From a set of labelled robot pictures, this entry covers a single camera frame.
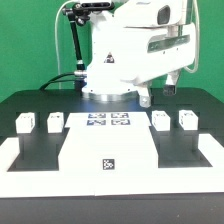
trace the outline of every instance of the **green wall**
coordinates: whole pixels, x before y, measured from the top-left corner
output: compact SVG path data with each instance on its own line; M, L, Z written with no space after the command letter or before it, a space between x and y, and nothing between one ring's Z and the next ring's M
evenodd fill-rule
M0 101L15 91L38 89L57 75L54 22L63 0L0 0ZM179 86L199 87L224 102L224 1L198 0L201 18L200 67L183 73ZM84 60L90 62L89 26L79 29ZM62 72L75 69L70 28L61 16L59 41ZM162 87L164 78L154 81ZM72 84L62 87L72 88Z

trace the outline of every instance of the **tabletop surface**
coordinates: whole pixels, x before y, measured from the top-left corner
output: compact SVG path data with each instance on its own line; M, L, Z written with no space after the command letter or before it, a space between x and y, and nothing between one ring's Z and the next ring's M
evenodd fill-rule
M35 112L37 125L32 134L19 137L21 153L10 171L58 169L57 156L67 130L62 134L47 134L46 120L51 112L63 112L66 119L71 112L145 111L151 120L152 111L164 110L171 117L171 130L157 132L150 127L159 154L159 167L210 166L197 149L198 135L209 133L224 145L224 104L201 89L180 88L173 97L163 96L162 89L153 89L152 93L153 105L147 109L141 108L135 99L111 103L84 100L73 90L14 93L0 104L0 144L8 137L17 136L15 120L20 113ZM192 110L199 117L198 131L182 130L178 123L178 112L182 109ZM0 221L222 223L223 203L222 193L0 199Z

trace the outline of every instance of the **small white block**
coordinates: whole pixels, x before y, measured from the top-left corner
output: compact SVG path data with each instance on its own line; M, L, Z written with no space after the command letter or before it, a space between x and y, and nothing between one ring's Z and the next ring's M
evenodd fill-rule
M184 130L198 130L198 117L192 110L180 110L179 123Z
M152 111L152 124L157 131L169 131L170 117L165 111Z
M50 113L47 119L48 133L61 133L64 127L64 114Z
M34 113L21 113L16 119L17 133L31 133L35 126Z

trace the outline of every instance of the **qr code marker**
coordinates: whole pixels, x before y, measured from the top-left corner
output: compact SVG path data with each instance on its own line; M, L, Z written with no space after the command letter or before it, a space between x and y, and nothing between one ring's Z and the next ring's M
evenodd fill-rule
M129 119L114 119L111 120L112 125L130 125L131 122Z
M103 170L114 170L115 160L114 159L103 159Z
M88 118L106 118L105 113L91 113L88 115Z
M87 126L103 126L106 125L106 120L88 120Z
M111 118L129 118L128 113L112 113Z

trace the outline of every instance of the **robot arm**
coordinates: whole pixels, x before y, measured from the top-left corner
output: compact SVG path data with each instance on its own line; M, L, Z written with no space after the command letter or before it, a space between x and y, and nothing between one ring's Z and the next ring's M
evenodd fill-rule
M72 8L78 25L92 22L93 58L84 96L108 100L137 90L140 105L149 107L148 85L165 74L164 94L175 94L181 69L192 72L187 66L194 61L193 72L197 69L199 22L196 28L191 22L193 8L198 15L197 0L130 0L114 14L113 8L107 0L80 0Z

